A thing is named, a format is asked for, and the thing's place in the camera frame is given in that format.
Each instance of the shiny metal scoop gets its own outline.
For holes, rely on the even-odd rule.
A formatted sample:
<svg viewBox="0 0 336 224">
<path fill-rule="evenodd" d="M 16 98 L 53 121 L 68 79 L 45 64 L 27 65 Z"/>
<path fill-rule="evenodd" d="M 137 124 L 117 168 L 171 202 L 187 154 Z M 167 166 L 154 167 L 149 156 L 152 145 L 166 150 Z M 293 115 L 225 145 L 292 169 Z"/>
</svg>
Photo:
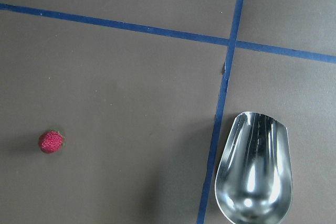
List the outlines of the shiny metal scoop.
<svg viewBox="0 0 336 224">
<path fill-rule="evenodd" d="M 286 127 L 263 114 L 238 115 L 220 160 L 215 194 L 234 224 L 280 223 L 292 200 Z"/>
</svg>

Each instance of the gray floor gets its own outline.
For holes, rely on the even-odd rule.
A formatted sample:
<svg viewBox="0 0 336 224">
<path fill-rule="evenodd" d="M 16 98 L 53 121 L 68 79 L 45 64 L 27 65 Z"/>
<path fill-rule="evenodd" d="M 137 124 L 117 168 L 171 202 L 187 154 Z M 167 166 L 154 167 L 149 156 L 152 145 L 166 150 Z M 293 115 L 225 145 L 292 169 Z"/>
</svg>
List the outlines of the gray floor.
<svg viewBox="0 0 336 224">
<path fill-rule="evenodd" d="M 229 38 L 236 0 L 0 0 Z M 244 0 L 238 39 L 336 56 L 335 0 Z M 226 46 L 0 10 L 0 222 L 195 223 Z M 336 219 L 336 64 L 236 49 L 217 150 L 233 118 L 289 132 L 283 223 Z M 46 155 L 39 135 L 66 146 Z M 213 186 L 205 222 L 229 223 Z"/>
</svg>

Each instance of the metal scoop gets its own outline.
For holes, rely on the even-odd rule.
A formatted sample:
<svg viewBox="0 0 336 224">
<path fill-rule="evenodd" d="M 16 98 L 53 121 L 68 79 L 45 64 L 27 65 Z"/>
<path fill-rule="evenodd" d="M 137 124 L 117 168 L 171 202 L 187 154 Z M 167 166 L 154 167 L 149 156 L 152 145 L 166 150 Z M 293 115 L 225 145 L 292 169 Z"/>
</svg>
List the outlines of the metal scoop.
<svg viewBox="0 0 336 224">
<path fill-rule="evenodd" d="M 278 224 L 292 200 L 287 129 L 255 112 L 235 118 L 220 160 L 216 200 L 233 224 Z"/>
</svg>

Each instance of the strawberry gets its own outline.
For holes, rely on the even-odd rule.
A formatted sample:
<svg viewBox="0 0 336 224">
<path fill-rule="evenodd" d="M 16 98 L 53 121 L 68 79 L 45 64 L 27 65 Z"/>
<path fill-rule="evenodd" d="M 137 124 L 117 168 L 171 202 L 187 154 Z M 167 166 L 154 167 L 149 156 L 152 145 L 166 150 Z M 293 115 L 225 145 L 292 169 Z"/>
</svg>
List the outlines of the strawberry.
<svg viewBox="0 0 336 224">
<path fill-rule="evenodd" d="M 63 136 L 58 131 L 47 131 L 38 139 L 38 146 L 47 154 L 58 151 L 62 145 L 64 145 Z"/>
</svg>

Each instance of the blue tape strip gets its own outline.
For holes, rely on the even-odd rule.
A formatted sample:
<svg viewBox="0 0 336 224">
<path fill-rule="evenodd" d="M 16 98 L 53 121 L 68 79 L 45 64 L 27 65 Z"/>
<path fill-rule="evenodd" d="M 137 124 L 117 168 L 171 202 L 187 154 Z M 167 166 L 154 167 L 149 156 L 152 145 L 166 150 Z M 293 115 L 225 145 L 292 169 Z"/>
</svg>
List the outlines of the blue tape strip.
<svg viewBox="0 0 336 224">
<path fill-rule="evenodd" d="M 307 51 L 300 51 L 300 50 L 294 50 L 294 49 L 289 49 L 289 48 L 267 46 L 267 45 L 245 42 L 245 41 L 237 41 L 236 47 L 254 50 L 254 51 L 260 51 L 260 52 L 270 52 L 270 53 L 278 54 L 278 55 L 287 55 L 287 56 L 309 59 L 309 60 L 336 63 L 336 56 L 318 54 L 315 52 L 307 52 Z"/>
<path fill-rule="evenodd" d="M 205 219 L 206 207 L 209 200 L 209 192 L 211 187 L 212 176 L 215 167 L 215 158 L 219 141 L 219 134 L 221 132 L 222 118 L 224 113 L 224 106 L 227 94 L 227 88 L 229 83 L 229 77 L 231 73 L 231 66 L 233 62 L 233 56 L 235 52 L 235 46 L 237 41 L 241 11 L 243 8 L 244 0 L 236 0 L 235 11 L 233 15 L 233 21 L 230 32 L 230 39 L 228 43 L 226 58 L 225 58 L 225 71 L 222 77 L 222 82 L 219 90 L 218 104 L 216 109 L 215 123 L 212 132 L 212 138 L 210 143 L 210 150 L 207 162 L 207 170 L 205 181 L 203 184 L 200 207 L 198 209 L 197 224 L 203 224 Z"/>
<path fill-rule="evenodd" d="M 161 35 L 161 36 L 166 36 L 166 37 L 187 39 L 187 40 L 193 40 L 193 41 L 199 41 L 199 42 L 205 42 L 205 43 L 211 43 L 211 44 L 217 44 L 217 45 L 223 45 L 223 46 L 228 45 L 228 39 L 225 39 L 225 38 L 218 38 L 218 37 L 193 34 L 193 33 L 185 33 L 182 31 L 174 31 L 174 30 L 156 28 L 156 27 L 151 27 L 151 26 L 142 26 L 142 25 L 118 22 L 118 21 L 108 20 L 108 19 L 92 18 L 92 17 L 81 16 L 81 15 L 59 13 L 59 12 L 53 12 L 50 10 L 42 10 L 42 9 L 35 9 L 35 8 L 29 8 L 29 7 L 24 7 L 24 6 L 16 6 L 16 5 L 7 5 L 7 4 L 1 4 L 1 3 L 0 3 L 0 9 L 10 10 L 12 12 L 17 12 L 17 13 L 31 14 L 31 15 L 56 18 L 56 19 L 64 19 L 64 20 L 81 22 L 81 23 L 86 23 L 86 24 L 91 24 L 91 25 L 107 26 L 107 27 L 113 27 L 117 29 L 138 31 L 138 32 L 147 33 L 147 34 L 155 34 L 155 35 Z"/>
</svg>

